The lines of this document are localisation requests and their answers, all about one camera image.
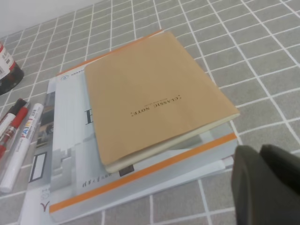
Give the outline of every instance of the label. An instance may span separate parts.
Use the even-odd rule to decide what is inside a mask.
[[[14,68],[15,61],[5,47],[0,43],[0,79]]]

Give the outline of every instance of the notebook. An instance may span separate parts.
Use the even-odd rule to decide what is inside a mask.
[[[85,78],[100,159],[110,173],[239,115],[170,32],[87,65]]]

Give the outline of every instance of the gray grid mat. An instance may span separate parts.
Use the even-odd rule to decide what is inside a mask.
[[[25,71],[0,97],[43,103],[59,71],[159,29],[171,31],[239,108],[240,143],[273,143],[300,153],[299,0],[112,0],[0,38]],[[0,225],[17,221],[34,145],[13,194],[0,195]],[[234,224],[231,170],[100,212],[79,224]]]

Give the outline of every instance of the orange stripe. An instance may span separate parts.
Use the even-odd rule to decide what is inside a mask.
[[[133,44],[135,44],[135,43],[137,43],[137,42],[143,41],[144,39],[149,38],[149,37],[151,37],[151,36],[153,36],[153,35],[155,35],[155,34],[161,32],[161,31],[162,31],[162,30],[155,31],[155,32],[152,33],[152,34],[149,34],[149,35],[147,35],[147,36],[145,36],[145,37],[142,37],[142,38],[140,38],[140,39],[138,39],[138,40],[135,40],[135,41],[133,41],[133,42],[130,42],[130,43],[128,43],[127,45],[124,45],[124,46],[122,46],[122,47],[120,47],[120,48],[117,48],[117,49],[115,49],[115,50],[112,50],[112,51],[110,51],[110,52],[108,52],[108,53],[105,53],[105,54],[103,54],[103,55],[99,55],[99,56],[97,56],[97,57],[95,57],[95,58],[93,58],[93,59],[84,61],[84,62],[82,62],[82,63],[80,63],[80,64],[78,64],[78,65],[76,65],[76,66],[74,66],[74,67],[72,67],[72,68],[70,68],[70,69],[67,69],[67,70],[65,70],[65,71],[63,71],[63,72],[60,72],[59,74],[57,74],[57,76],[58,76],[58,75],[61,75],[61,74],[63,74],[63,73],[65,73],[65,72],[68,72],[68,71],[70,71],[70,70],[72,70],[72,69],[76,69],[77,67],[83,66],[83,65],[85,65],[85,64],[87,64],[87,63],[89,63],[89,62],[98,60],[98,59],[100,59],[100,58],[102,58],[102,57],[104,57],[104,56],[106,56],[106,55],[111,54],[111,53],[115,53],[115,52],[117,52],[117,51],[119,51],[119,50],[121,50],[121,49],[123,49],[123,48],[126,48],[126,47],[128,47],[128,46],[130,46],[130,45],[133,45]]]
[[[144,176],[147,176],[151,173],[154,173],[158,170],[161,170],[161,169],[164,169],[166,168],[167,166],[170,166],[170,165],[173,165],[177,162],[180,162],[184,159],[187,159],[189,157],[192,157],[194,155],[197,155],[201,152],[204,152],[206,150],[209,150],[209,149],[212,149],[214,147],[217,147],[221,144],[224,144],[226,142],[229,142],[231,140],[234,140],[236,139],[236,136],[234,133],[231,133],[231,134],[228,134],[226,136],[223,136],[221,138],[218,138],[212,142],[209,142],[209,143],[206,143],[202,146],[199,146],[197,148],[194,148],[194,149],[191,149],[189,151],[186,151],[186,152],[183,152],[179,155],[176,155],[172,158],[169,158],[165,161],[162,161],[160,163],[157,163],[155,165],[152,165],[148,168],[145,168],[143,170],[140,170],[140,171],[137,171],[127,177],[124,177],[120,180],[116,180],[110,184],[107,184],[107,185],[104,185],[102,187],[98,187],[92,191],[89,191],[89,192],[86,192],[84,194],[81,194],[81,195],[77,195],[76,197],[73,197],[73,198],[70,198],[70,199],[67,199],[65,201],[62,201],[60,203],[57,203],[57,204],[54,204],[54,205],[51,205],[50,208],[49,208],[49,212],[52,213],[52,212],[56,212],[58,210],[61,210],[65,207],[68,207],[70,205],[73,205],[73,204],[76,204],[76,203],[79,203],[79,202],[82,202],[84,200],[87,200],[89,198],[92,198],[92,197],[95,197],[97,195],[100,195],[100,194],[103,194],[105,192],[108,192],[112,189],[115,189],[115,188],[118,188],[122,185],[125,185],[125,184],[128,184],[134,180],[137,180],[141,177],[144,177]]]

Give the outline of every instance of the red cap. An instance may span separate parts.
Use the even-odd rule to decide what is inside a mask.
[[[26,103],[18,112],[17,116],[14,118],[14,120],[11,122],[11,126],[18,128],[20,124],[22,123],[23,119],[26,117],[28,113],[28,108],[30,106],[30,102]]]

